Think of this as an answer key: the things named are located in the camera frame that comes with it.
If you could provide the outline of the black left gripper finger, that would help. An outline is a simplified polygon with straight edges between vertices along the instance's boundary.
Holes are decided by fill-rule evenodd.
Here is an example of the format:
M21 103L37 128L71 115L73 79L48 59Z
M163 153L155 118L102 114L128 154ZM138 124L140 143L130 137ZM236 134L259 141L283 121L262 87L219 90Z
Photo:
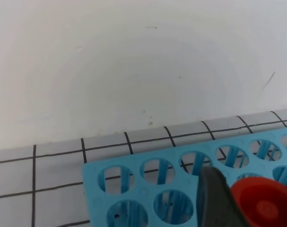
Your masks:
M236 204L224 175L215 167L200 170L196 212L199 227L245 227L246 219Z

